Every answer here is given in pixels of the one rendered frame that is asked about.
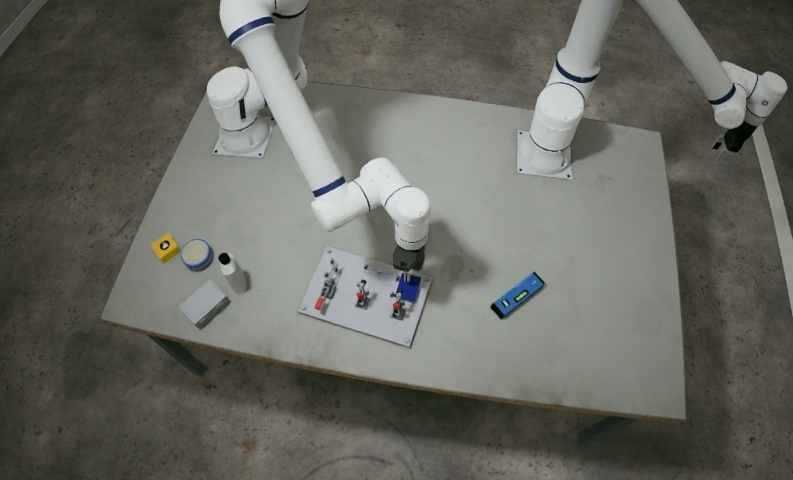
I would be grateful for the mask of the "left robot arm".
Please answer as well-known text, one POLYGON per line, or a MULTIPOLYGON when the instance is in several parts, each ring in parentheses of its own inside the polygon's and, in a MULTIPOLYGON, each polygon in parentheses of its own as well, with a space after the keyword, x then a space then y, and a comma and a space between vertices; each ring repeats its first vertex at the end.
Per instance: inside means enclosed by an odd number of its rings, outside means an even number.
MULTIPOLYGON (((720 126, 739 127, 746 109, 755 117, 767 118, 786 93, 787 83, 773 72, 760 76, 719 62, 678 0, 636 1, 698 84, 720 126)), ((547 86, 537 100, 530 130, 520 143, 520 158, 532 171, 554 175, 569 164, 569 147, 622 2, 581 1, 567 45, 558 53, 547 86)))

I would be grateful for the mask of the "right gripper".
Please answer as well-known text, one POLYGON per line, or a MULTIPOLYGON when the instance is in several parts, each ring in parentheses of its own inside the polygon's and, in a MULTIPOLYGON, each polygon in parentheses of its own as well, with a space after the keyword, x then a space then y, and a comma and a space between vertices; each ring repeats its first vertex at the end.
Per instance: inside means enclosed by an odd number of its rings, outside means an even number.
POLYGON ((397 247, 393 253, 393 267, 404 272, 404 281, 410 281, 412 269, 418 271, 422 269, 427 239, 428 234, 418 243, 406 243, 400 240, 395 233, 397 247))

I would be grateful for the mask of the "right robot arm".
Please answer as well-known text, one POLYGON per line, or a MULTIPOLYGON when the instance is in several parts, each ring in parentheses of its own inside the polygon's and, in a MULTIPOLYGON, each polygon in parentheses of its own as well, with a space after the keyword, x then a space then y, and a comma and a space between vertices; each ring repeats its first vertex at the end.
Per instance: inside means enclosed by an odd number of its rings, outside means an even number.
POLYGON ((207 85, 220 143, 238 155, 260 148, 269 128, 258 110, 269 106, 316 199, 311 207, 326 231, 382 205, 395 222, 398 238, 418 243, 429 230, 428 196, 413 188, 386 158, 370 161, 361 177, 347 184, 301 92, 307 72, 298 53, 308 1, 221 0, 223 29, 249 68, 223 69, 207 85))

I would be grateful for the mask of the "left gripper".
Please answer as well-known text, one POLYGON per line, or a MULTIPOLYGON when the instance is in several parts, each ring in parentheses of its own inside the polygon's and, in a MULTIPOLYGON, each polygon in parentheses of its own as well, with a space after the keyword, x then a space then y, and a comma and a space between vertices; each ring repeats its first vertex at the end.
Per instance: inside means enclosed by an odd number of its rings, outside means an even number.
POLYGON ((723 148, 714 160, 717 162, 721 162, 721 160, 724 158, 724 156, 727 153, 731 153, 731 154, 735 154, 735 152, 738 153, 739 150, 742 148, 743 143, 750 138, 750 136, 753 134, 756 128, 762 125, 765 120, 766 118, 761 119, 753 116, 746 109, 745 119, 743 123, 737 128, 729 129, 725 133, 725 135, 720 134, 718 139, 712 146, 712 149, 718 150, 718 148, 725 139, 725 144, 727 149, 723 148))

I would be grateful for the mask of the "blue spirit level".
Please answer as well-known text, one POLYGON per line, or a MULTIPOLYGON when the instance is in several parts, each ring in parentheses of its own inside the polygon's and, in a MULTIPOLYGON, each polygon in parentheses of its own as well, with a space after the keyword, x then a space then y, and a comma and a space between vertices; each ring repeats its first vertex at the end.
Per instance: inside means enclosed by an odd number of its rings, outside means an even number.
POLYGON ((491 304, 491 309, 500 318, 504 318, 516 307, 544 286, 545 282, 533 272, 519 284, 491 304))

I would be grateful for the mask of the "white bottle with black cap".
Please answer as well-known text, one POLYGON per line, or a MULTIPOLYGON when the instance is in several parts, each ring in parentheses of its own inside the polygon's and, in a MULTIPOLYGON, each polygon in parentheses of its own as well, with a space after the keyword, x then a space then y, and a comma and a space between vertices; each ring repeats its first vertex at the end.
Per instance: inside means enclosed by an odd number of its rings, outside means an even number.
POLYGON ((246 277, 231 253, 221 253, 218 257, 221 272, 236 294, 242 294, 247 289, 246 277))

